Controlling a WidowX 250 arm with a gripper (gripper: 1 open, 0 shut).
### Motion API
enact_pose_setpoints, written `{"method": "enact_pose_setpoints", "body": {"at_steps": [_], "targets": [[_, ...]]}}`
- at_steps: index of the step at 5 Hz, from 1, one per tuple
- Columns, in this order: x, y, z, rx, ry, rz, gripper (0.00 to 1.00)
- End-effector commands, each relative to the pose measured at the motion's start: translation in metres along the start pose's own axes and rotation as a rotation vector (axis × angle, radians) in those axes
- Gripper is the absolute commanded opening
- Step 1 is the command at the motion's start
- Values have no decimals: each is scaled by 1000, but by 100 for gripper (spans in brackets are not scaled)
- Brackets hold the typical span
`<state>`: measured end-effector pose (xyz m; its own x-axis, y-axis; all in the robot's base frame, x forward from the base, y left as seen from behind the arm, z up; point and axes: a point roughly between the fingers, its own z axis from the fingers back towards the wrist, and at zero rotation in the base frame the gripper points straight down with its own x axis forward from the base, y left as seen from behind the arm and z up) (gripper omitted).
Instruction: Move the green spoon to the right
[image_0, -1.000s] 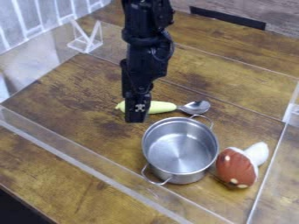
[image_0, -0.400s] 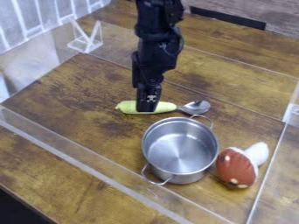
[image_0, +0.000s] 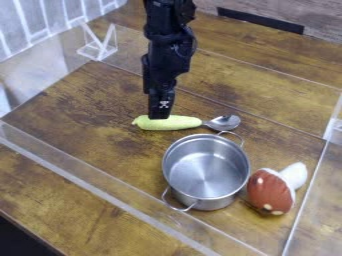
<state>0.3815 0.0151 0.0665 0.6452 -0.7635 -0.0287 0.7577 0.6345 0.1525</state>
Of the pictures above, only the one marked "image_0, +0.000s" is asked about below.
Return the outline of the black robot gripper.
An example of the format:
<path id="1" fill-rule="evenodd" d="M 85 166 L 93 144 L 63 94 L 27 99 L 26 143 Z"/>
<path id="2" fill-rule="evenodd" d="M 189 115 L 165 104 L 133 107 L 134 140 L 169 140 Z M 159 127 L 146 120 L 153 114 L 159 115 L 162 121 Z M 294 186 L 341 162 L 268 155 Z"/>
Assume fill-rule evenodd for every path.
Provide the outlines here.
<path id="1" fill-rule="evenodd" d="M 142 56 L 143 92 L 149 94 L 149 118 L 167 119 L 171 114 L 177 77 L 190 71 L 197 38 L 189 26 L 169 35 L 146 34 L 149 52 Z"/>

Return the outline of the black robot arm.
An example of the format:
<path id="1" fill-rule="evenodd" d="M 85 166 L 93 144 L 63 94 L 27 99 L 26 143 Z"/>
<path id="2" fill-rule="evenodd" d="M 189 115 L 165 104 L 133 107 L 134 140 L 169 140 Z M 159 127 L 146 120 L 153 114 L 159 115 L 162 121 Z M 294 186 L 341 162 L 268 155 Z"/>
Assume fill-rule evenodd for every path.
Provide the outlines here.
<path id="1" fill-rule="evenodd" d="M 177 77 L 190 70 L 197 38 L 187 25 L 195 17 L 193 0 L 143 0 L 149 51 L 142 56 L 149 118 L 167 119 L 175 100 Z"/>

